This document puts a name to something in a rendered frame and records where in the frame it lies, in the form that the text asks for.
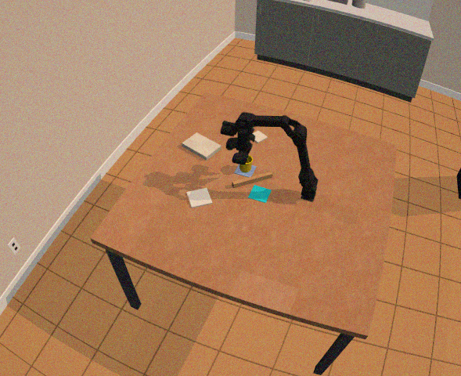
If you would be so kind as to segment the brown rectangular bar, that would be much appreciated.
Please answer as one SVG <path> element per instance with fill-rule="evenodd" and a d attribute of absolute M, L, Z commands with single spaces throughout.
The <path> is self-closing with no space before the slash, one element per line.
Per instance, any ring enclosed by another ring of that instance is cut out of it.
<path fill-rule="evenodd" d="M 262 180 L 265 180 L 265 179 L 270 179 L 272 177 L 273 177 L 272 172 L 266 172 L 266 173 L 263 173 L 263 174 L 260 174 L 260 175 L 254 175 L 254 176 L 251 176 L 251 177 L 248 177 L 248 178 L 245 178 L 245 179 L 240 179 L 240 180 L 233 181 L 232 182 L 232 187 L 237 188 L 239 186 L 245 186 L 247 184 L 259 182 L 259 181 L 262 181 Z"/>

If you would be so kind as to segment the cream flat rectangular block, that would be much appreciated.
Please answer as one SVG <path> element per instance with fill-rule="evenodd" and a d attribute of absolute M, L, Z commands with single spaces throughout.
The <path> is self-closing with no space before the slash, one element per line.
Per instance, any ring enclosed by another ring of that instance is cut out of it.
<path fill-rule="evenodd" d="M 182 143 L 182 147 L 202 157 L 204 160 L 209 159 L 221 149 L 220 144 L 209 140 L 198 132 L 185 140 Z"/>

